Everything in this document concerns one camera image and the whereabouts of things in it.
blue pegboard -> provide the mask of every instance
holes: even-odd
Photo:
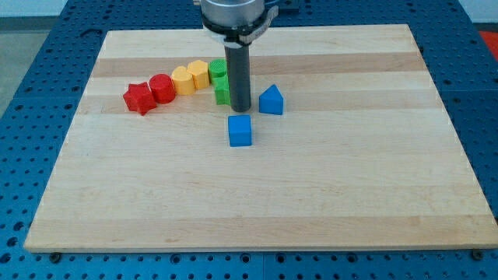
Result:
[[[457,0],[301,0],[274,26],[407,23],[498,215],[498,65]],[[200,28],[188,0],[69,0],[0,120],[0,279],[498,279],[498,250],[30,254],[22,248],[108,30]]]

green block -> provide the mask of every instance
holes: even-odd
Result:
[[[222,58],[215,59],[209,63],[209,79],[215,83],[215,78],[221,78],[226,75],[226,60]]]
[[[228,87],[228,76],[213,78],[212,84],[215,86],[216,105],[230,105],[230,91]]]

yellow hexagonal block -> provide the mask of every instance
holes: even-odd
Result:
[[[208,64],[197,60],[188,64],[187,71],[194,76],[196,89],[205,89],[209,86]]]
[[[195,93],[194,77],[187,71],[185,66],[178,66],[171,73],[174,89],[177,94],[191,95]]]

wood grain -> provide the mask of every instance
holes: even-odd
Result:
[[[406,25],[270,29],[251,46],[251,147],[229,147],[232,112],[216,106],[212,87],[144,117],[127,110],[128,83],[222,55],[202,30],[109,32],[25,247],[498,246],[496,221]],[[257,110],[273,83],[286,98],[281,117]]]

blue cube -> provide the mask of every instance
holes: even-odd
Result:
[[[264,114],[283,114],[283,96],[276,85],[270,86],[259,96],[259,112]]]
[[[229,116],[228,137],[230,139],[231,147],[252,145],[251,116]]]

